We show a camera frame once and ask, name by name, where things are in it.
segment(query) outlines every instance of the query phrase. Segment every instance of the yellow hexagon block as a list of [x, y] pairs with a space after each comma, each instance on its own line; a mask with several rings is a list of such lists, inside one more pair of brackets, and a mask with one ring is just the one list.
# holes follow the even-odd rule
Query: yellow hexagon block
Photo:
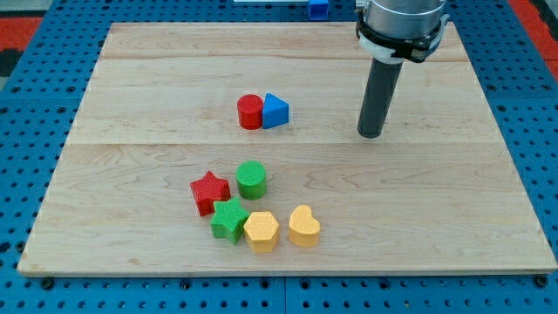
[[304, 248], [316, 246], [320, 240], [320, 222], [312, 217], [308, 205], [300, 205], [293, 210], [289, 219], [289, 240]]
[[253, 212], [244, 223], [244, 235], [255, 253], [269, 253], [279, 242], [279, 222], [270, 212]]

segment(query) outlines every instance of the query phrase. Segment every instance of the red star block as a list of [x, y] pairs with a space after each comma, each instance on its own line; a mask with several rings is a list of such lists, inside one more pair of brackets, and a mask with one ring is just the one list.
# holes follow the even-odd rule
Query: red star block
[[195, 203], [198, 205], [200, 216], [213, 214], [214, 201], [228, 201], [230, 199], [230, 189], [228, 181], [219, 179], [208, 171], [203, 178], [190, 183], [192, 195], [194, 195]]

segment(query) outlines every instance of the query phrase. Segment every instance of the toy block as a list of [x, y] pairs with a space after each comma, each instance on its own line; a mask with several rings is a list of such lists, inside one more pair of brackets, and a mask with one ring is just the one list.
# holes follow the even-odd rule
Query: toy block
[[289, 104], [268, 92], [263, 102], [262, 118], [264, 129], [289, 123]]
[[326, 21], [328, 19], [328, 0], [309, 0], [308, 19], [310, 21]]
[[247, 130], [262, 127], [263, 100], [258, 95], [244, 95], [236, 102], [238, 123]]
[[289, 219], [289, 240], [301, 247], [316, 246], [320, 239], [320, 222], [312, 217], [307, 205], [295, 208]]
[[279, 222], [270, 212], [254, 212], [244, 223], [244, 235], [254, 253], [270, 253], [279, 242]]
[[228, 201], [216, 201], [215, 215], [211, 218], [211, 231], [216, 238], [225, 238], [236, 245], [244, 231], [244, 222], [250, 216], [242, 208], [241, 200], [233, 197]]
[[263, 165], [255, 160], [243, 162], [236, 169], [239, 194], [247, 200], [257, 200], [267, 191], [266, 173]]
[[214, 213], [214, 201], [228, 201], [230, 199], [228, 181], [217, 178], [211, 171], [208, 171], [198, 181], [191, 182], [190, 188], [200, 216]]

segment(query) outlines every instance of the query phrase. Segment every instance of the green star block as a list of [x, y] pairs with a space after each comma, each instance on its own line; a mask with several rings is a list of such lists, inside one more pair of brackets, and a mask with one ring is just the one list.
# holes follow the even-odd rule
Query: green star block
[[226, 238], [236, 245], [244, 232], [244, 222], [250, 216], [242, 208], [241, 200], [233, 197], [228, 201], [214, 202], [215, 215], [211, 218], [211, 231], [216, 238]]
[[267, 191], [266, 173], [263, 165], [255, 160], [242, 163], [236, 169], [238, 192], [247, 200], [257, 200]]

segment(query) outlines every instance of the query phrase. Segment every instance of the blue perforated panel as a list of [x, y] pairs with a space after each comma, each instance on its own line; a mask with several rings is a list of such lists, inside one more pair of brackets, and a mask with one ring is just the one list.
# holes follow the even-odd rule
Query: blue perforated panel
[[[448, 0], [554, 252], [558, 87], [507, 2]], [[558, 276], [26, 279], [15, 270], [111, 22], [306, 21], [229, 0], [56, 0], [0, 92], [0, 312], [556, 312]], [[354, 1], [330, 1], [354, 21]]]

